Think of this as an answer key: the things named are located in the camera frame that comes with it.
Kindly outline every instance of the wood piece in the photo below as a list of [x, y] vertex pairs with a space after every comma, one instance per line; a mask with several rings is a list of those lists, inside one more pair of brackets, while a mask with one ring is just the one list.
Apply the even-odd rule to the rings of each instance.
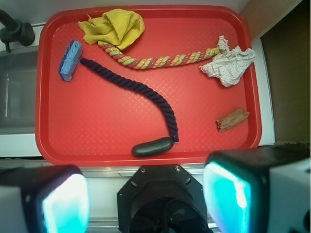
[[242, 109], [237, 109], [232, 113], [229, 113], [225, 117], [216, 121], [218, 131], [224, 131], [232, 128], [233, 126], [241, 123], [248, 118], [249, 112], [244, 112]]

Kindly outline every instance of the multicolored rope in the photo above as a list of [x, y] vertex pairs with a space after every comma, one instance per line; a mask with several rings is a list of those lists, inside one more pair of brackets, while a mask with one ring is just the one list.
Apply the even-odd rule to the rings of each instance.
[[117, 47], [109, 43], [99, 41], [98, 45], [120, 64], [133, 69], [155, 69], [160, 67], [183, 66], [203, 61], [219, 53], [218, 48], [212, 48], [205, 51], [193, 52], [188, 55], [182, 54], [176, 55], [175, 57], [166, 56], [158, 59], [147, 58], [139, 60], [123, 54]]

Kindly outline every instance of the stainless steel sink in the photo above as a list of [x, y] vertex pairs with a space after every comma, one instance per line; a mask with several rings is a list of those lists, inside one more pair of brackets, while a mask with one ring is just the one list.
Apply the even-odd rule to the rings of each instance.
[[0, 134], [35, 132], [38, 46], [0, 52]]

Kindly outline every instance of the navy rope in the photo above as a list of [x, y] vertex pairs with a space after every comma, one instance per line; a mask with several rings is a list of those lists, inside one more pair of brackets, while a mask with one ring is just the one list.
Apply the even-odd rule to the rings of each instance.
[[115, 74], [111, 70], [101, 66], [97, 62], [92, 60], [88, 60], [86, 58], [81, 58], [81, 64], [85, 65], [89, 69], [93, 70], [95, 73], [102, 76], [104, 79], [116, 84], [117, 86], [138, 92], [148, 99], [150, 99], [156, 106], [158, 106], [166, 120], [167, 127], [169, 129], [171, 138], [173, 142], [178, 142], [178, 128], [176, 123], [176, 118], [174, 115], [174, 111], [171, 106], [167, 103], [167, 101], [153, 89], [149, 88], [147, 85], [143, 83], [139, 83], [124, 77], [121, 77], [118, 74]]

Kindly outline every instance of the yellow cloth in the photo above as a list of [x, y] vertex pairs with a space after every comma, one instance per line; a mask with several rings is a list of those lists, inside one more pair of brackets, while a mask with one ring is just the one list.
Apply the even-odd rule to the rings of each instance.
[[90, 18], [78, 25], [86, 34], [83, 39], [88, 44], [105, 41], [120, 50], [130, 46], [145, 30], [139, 14], [123, 9], [108, 11], [102, 17]]

